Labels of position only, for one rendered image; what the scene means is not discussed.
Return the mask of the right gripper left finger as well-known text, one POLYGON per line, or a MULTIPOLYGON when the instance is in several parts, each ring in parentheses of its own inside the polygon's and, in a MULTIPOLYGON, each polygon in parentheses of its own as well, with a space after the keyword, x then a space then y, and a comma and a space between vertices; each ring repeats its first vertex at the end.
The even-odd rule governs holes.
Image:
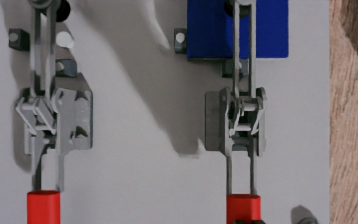
POLYGON ((244 219, 234 219, 233 224, 249 224, 249 222, 246 222, 244 219))

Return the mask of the grey fixture plate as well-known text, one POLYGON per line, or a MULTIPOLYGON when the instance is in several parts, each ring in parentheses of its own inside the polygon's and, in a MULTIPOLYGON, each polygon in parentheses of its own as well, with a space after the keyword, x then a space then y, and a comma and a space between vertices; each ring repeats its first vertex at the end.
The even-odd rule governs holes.
MULTIPOLYGON (((67 0, 56 23, 74 45, 56 59, 77 77, 55 88, 93 93, 93 147, 64 156, 61 224, 226 224, 226 157, 205 149, 205 93, 225 87, 223 61, 187 61, 174 29, 187 0, 67 0)), ((0 224, 27 224, 32 154, 15 109, 30 88, 31 5, 0 0, 0 224), (9 28, 30 51, 8 47, 9 28)), ((256 61, 267 97, 257 195, 266 224, 329 224, 329 0, 289 0, 289 57, 256 61)))

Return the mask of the blue rectangular plate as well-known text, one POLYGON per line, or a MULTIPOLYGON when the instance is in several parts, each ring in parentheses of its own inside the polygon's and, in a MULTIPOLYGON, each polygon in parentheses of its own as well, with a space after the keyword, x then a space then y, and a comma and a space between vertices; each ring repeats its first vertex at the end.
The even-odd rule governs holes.
MULTIPOLYGON (((233 58, 233 18, 225 0, 187 0, 187 61, 233 58)), ((256 0, 256 61, 288 53, 288 0, 256 0)), ((239 58, 249 61, 249 14, 239 19, 239 58)))

